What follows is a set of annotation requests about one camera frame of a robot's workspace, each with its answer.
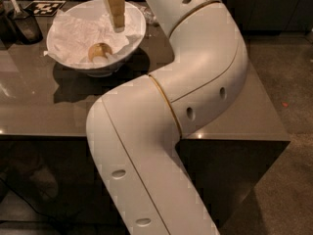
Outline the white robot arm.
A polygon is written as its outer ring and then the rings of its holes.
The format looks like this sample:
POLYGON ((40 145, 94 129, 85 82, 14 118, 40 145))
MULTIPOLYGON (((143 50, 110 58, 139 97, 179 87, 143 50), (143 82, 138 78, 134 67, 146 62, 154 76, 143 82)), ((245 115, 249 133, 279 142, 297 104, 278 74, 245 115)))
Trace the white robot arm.
POLYGON ((90 152, 130 235, 219 235, 175 146, 236 100, 246 45, 221 0, 146 1, 174 60, 95 102, 90 152))

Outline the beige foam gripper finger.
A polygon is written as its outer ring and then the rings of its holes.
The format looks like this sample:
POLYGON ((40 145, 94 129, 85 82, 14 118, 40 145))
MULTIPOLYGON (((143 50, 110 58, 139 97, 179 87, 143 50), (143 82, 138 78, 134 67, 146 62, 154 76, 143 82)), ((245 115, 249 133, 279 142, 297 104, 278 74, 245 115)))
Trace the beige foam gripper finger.
POLYGON ((112 26, 115 31, 124 31, 125 28, 125 0, 105 0, 109 7, 112 26))

